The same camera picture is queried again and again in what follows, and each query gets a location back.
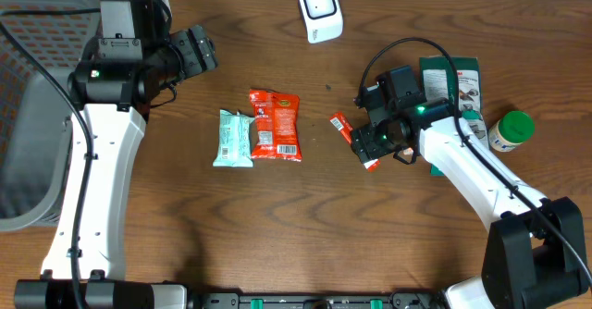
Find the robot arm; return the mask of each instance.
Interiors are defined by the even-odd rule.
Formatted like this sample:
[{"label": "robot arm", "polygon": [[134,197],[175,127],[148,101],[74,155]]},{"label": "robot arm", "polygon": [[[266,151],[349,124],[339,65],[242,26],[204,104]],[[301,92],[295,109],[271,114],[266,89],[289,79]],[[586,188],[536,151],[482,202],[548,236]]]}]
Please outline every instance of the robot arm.
[{"label": "robot arm", "polygon": [[151,102],[164,89],[217,66],[200,26],[169,34],[167,0],[101,0],[103,36],[89,41],[68,78],[74,106],[93,137],[94,158],[80,218],[79,252],[72,225],[85,166],[86,143],[73,123],[62,214],[41,280],[20,280],[17,308],[74,307],[71,255],[78,256],[84,298],[91,308],[184,309],[193,298],[179,284],[124,281],[124,221],[133,162]]},{"label": "robot arm", "polygon": [[[461,118],[464,134],[470,137],[471,144],[494,165],[507,179],[515,183],[526,198],[540,207],[540,200],[546,196],[529,187],[514,175],[475,137],[469,124]],[[450,179],[462,196],[469,202],[481,218],[485,228],[501,218],[504,213],[520,215],[529,208],[518,199],[511,197],[510,191],[491,172],[477,160],[467,148],[463,147],[454,126],[454,118],[447,117],[431,124],[419,134],[420,154],[430,164],[438,167]]]},{"label": "robot arm", "polygon": [[[575,204],[567,198],[551,202],[526,185],[483,146],[465,119],[461,118],[460,123],[468,143],[510,179],[526,199],[556,220],[580,255],[586,257],[582,216]],[[450,179],[489,231],[481,277],[444,291],[451,309],[541,308],[587,291],[579,266],[566,255],[561,243],[544,233],[533,222],[530,209],[511,197],[510,191],[463,146],[453,117],[432,122],[421,130],[419,148],[425,160]],[[532,236],[544,239],[544,244],[533,250]]]},{"label": "robot arm", "polygon": [[[438,167],[479,215],[488,231],[481,277],[444,291],[458,308],[545,308],[587,291],[583,268],[538,219],[467,147],[471,144],[572,244],[586,263],[582,215],[568,198],[551,201],[529,187],[475,137],[459,119],[468,141],[461,142],[447,99],[426,101],[410,67],[396,68],[362,88],[356,99],[370,124],[351,132],[352,150],[362,163],[394,153],[404,164],[418,155]],[[413,149],[411,160],[399,152]],[[531,237],[544,240],[533,249]]]}]

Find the white device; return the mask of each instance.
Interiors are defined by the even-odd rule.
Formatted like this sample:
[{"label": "white device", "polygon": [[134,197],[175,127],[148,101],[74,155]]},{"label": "white device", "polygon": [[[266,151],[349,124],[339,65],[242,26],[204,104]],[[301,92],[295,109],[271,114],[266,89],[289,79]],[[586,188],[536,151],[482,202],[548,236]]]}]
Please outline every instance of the white device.
[{"label": "white device", "polygon": [[309,43],[337,38],[343,32],[339,0],[299,0]]}]

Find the black motor joint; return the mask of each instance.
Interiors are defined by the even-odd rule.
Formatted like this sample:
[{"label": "black motor joint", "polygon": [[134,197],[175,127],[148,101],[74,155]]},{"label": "black motor joint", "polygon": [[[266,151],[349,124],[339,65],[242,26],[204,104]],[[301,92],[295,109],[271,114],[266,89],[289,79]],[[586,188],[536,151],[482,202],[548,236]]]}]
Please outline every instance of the black motor joint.
[{"label": "black motor joint", "polygon": [[194,26],[169,34],[162,0],[101,0],[103,37],[93,38],[68,79],[76,107],[114,104],[148,118],[158,94],[217,67],[214,43]]},{"label": "black motor joint", "polygon": [[[402,163],[412,164],[419,155],[419,131],[451,115],[447,99],[427,102],[410,66],[394,68],[376,77],[377,85],[364,87],[355,99],[370,123],[351,132],[351,149],[362,163],[394,153]],[[411,161],[399,152],[413,149]]]}]

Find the wood grain surface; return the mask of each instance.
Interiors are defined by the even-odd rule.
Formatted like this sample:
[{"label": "wood grain surface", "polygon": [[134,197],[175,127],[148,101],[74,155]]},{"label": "wood grain surface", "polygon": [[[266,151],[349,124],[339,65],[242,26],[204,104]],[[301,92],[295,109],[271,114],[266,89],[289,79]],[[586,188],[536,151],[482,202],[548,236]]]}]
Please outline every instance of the wood grain surface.
[{"label": "wood grain surface", "polygon": [[[532,140],[499,157],[549,198],[578,204],[592,253],[592,0],[340,0],[344,32],[321,44],[306,42],[297,0],[170,3],[173,31],[204,26],[220,66],[151,114],[129,190],[129,280],[389,293],[480,273],[487,233],[450,182],[430,177],[424,160],[408,167],[386,158],[368,173],[328,121],[341,110],[354,127],[366,122],[352,103],[365,65],[408,36],[478,57],[488,125],[512,109],[534,118]],[[405,44],[370,77],[435,54]],[[251,88],[300,96],[301,163],[212,167],[219,109],[252,114]],[[13,305],[17,279],[39,276],[53,235],[0,234],[2,307]],[[588,294],[561,306],[591,303]]]}]

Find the small red candy wrapper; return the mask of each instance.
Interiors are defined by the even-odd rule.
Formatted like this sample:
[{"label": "small red candy wrapper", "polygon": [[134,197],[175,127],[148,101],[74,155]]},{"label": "small red candy wrapper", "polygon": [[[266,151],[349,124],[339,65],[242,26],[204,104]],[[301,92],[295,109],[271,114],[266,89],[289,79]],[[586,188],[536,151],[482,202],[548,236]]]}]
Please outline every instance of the small red candy wrapper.
[{"label": "small red candy wrapper", "polygon": [[[345,138],[345,141],[348,142],[348,144],[352,144],[351,132],[353,128],[352,125],[350,125],[348,119],[345,118],[345,116],[343,116],[343,113],[339,111],[337,114],[333,115],[329,120],[331,121],[331,124],[333,124],[335,129],[337,129],[341,133],[343,138]],[[366,167],[368,171],[376,170],[378,165],[380,165],[380,161],[378,159],[364,163],[364,167]]]},{"label": "small red candy wrapper", "polygon": [[302,161],[296,131],[300,103],[298,96],[251,90],[249,98],[253,105],[259,135],[259,142],[251,158]]}]

